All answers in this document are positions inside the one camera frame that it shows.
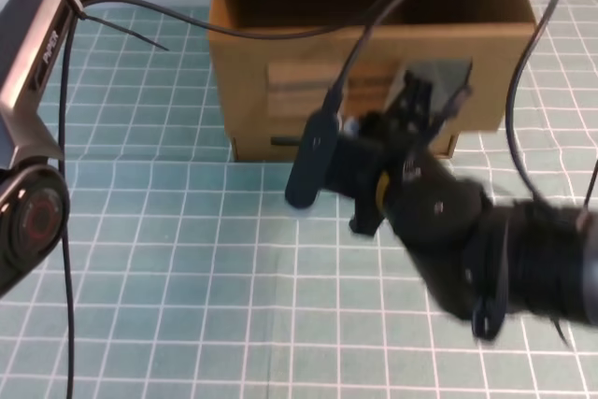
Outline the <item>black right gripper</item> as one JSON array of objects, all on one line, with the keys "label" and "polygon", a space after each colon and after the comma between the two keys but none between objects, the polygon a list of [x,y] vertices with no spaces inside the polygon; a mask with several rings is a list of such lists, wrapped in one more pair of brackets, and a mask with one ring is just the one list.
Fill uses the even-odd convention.
[{"label": "black right gripper", "polygon": [[326,189],[354,200],[352,232],[375,235],[383,221],[377,196],[382,175],[416,176],[415,156],[429,149],[471,94],[472,67],[467,59],[436,59],[399,68],[383,108],[363,114],[352,131],[340,134]]}]

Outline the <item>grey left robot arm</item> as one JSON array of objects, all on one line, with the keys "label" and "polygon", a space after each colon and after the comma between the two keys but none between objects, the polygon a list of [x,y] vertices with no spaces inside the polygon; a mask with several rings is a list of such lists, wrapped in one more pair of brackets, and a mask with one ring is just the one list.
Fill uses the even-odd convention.
[{"label": "grey left robot arm", "polygon": [[50,165],[63,150],[37,114],[69,28],[87,0],[7,0],[1,11],[1,292],[53,251],[70,200]]}]

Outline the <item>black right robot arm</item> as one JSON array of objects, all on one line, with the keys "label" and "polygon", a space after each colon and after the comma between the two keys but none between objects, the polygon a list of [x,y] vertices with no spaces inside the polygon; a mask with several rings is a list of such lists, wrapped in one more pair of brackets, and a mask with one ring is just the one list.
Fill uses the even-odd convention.
[{"label": "black right robot arm", "polygon": [[325,188],[351,198],[350,230],[387,222],[437,304],[492,341],[509,314],[597,322],[597,216],[538,200],[494,204],[483,186],[453,175],[429,145],[469,96],[472,65],[416,64],[383,111],[336,144]]}]

